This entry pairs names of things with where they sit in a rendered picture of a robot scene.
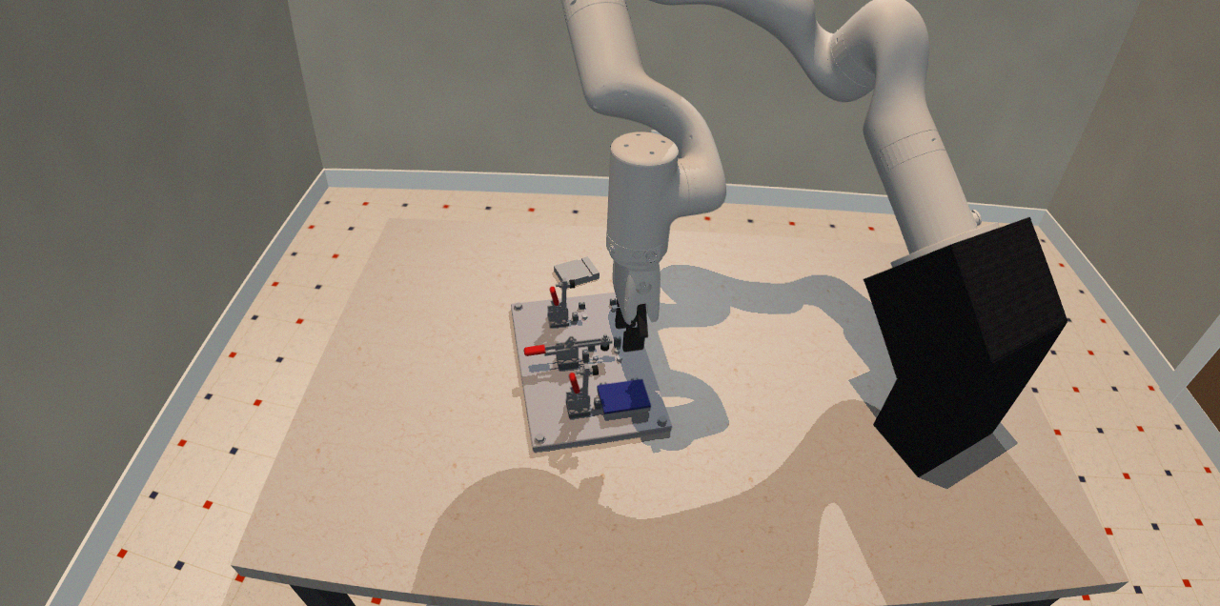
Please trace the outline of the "grey toggle clamp with red handle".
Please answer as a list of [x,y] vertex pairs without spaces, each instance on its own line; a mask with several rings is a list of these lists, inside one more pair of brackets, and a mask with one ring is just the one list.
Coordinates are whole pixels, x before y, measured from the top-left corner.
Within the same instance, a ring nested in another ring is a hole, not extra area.
[[576,376],[573,376],[573,373],[569,374],[570,383],[572,384],[572,387],[570,387],[571,391],[566,391],[565,397],[569,418],[576,418],[576,416],[590,416],[590,394],[588,394],[589,376],[598,376],[599,368],[598,366],[589,367],[588,365],[583,365],[582,369],[576,371],[576,373],[583,376],[584,387],[582,383],[582,388],[580,388]]
[[[609,350],[609,344],[612,344],[612,337],[608,337],[608,333],[605,333],[604,337],[601,338],[586,338],[586,340],[580,340],[580,341],[577,341],[577,339],[573,337],[569,337],[566,341],[559,341],[559,344],[555,344],[554,346],[544,348],[544,345],[539,345],[539,346],[525,348],[525,355],[536,355],[536,354],[555,355],[555,357],[558,358],[559,371],[576,369],[580,368],[580,348],[590,348],[600,345],[601,351],[606,354],[606,351]],[[554,350],[554,352],[547,354],[545,352],[547,350]]]
[[[562,288],[561,302],[559,302],[555,288]],[[567,288],[570,289],[575,288],[575,280],[573,279],[566,280],[566,277],[562,277],[561,283],[555,284],[555,288],[550,288],[551,305],[548,306],[548,313],[547,313],[549,319],[549,326],[550,328],[569,327],[569,308],[566,302],[566,290]]]

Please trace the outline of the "blue flat rectangular block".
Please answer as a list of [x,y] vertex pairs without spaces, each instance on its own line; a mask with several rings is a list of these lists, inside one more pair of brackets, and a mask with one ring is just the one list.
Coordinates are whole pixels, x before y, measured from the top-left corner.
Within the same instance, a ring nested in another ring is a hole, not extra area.
[[651,405],[643,379],[597,387],[604,416],[643,415]]

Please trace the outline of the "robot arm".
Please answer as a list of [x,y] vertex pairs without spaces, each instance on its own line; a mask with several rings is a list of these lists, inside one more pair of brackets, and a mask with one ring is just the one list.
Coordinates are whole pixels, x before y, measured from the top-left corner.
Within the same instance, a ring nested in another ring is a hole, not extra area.
[[[608,189],[608,252],[654,262],[667,252],[673,219],[723,205],[719,148],[692,104],[647,76],[626,0],[560,1],[590,110],[660,133],[630,132],[611,143]],[[909,250],[892,268],[1000,228],[996,221],[977,229],[981,215],[967,206],[928,112],[928,33],[913,4],[870,1],[830,33],[813,0],[647,1],[711,4],[762,26],[832,101],[874,90],[863,132]]]

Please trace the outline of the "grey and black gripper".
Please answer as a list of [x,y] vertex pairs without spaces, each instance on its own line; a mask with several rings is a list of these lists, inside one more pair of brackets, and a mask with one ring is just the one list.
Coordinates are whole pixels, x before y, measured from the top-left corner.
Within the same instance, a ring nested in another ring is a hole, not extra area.
[[[611,252],[610,257],[612,257]],[[660,260],[626,263],[623,260],[612,257],[612,287],[616,294],[616,306],[619,306],[616,308],[616,329],[626,328],[622,344],[623,354],[643,350],[644,338],[648,337],[647,315],[650,321],[659,318]]]

